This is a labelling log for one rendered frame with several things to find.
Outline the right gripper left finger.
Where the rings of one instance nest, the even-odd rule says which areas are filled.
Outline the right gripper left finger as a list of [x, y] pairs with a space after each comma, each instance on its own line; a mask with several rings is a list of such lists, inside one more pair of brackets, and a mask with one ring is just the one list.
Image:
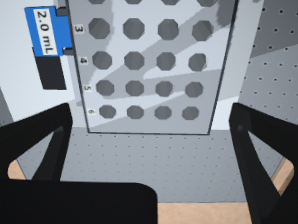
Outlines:
[[9, 165], [53, 132], [45, 155], [31, 180], [60, 180], [73, 118], [62, 103], [28, 118], [0, 127], [0, 178], [10, 179]]

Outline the grey rectangular plate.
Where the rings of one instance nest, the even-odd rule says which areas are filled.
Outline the grey rectangular plate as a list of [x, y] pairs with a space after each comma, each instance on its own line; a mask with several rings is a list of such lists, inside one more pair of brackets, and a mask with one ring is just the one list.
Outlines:
[[[238, 103], [298, 124], [298, 0], [264, 0]], [[251, 134], [272, 179], [284, 157]], [[16, 159], [26, 180], [53, 133]], [[229, 130], [204, 135], [90, 134], [72, 127], [61, 181], [135, 182], [158, 203], [247, 202]]]

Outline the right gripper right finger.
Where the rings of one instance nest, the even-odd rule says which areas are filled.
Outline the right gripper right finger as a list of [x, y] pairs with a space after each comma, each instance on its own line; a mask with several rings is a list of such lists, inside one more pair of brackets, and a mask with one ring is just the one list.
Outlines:
[[[298, 125], [234, 102], [229, 127], [252, 224], [298, 224]], [[247, 130], [293, 164], [281, 196]]]

